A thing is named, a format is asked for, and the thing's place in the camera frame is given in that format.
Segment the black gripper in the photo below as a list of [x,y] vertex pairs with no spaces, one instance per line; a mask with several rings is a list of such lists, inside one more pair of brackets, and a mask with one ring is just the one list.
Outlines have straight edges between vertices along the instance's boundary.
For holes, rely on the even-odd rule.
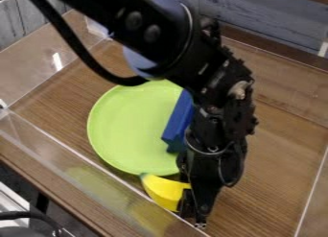
[[229,141],[222,147],[205,147],[188,132],[185,150],[178,154],[180,180],[190,185],[181,191],[178,216],[192,218],[193,226],[205,229],[216,197],[222,187],[233,187],[242,176],[246,140]]

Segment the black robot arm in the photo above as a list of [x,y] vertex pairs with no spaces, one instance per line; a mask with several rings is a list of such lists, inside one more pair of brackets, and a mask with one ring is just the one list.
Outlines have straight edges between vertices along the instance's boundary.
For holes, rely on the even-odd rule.
[[29,0],[90,70],[112,83],[136,86],[165,79],[192,97],[192,121],[177,158],[189,183],[177,212],[205,227],[218,192],[234,186],[246,160],[246,137],[258,120],[253,78],[241,59],[222,46],[216,21],[201,18],[181,0],[60,0],[96,21],[130,52],[136,76],[121,78],[90,56],[49,0]]

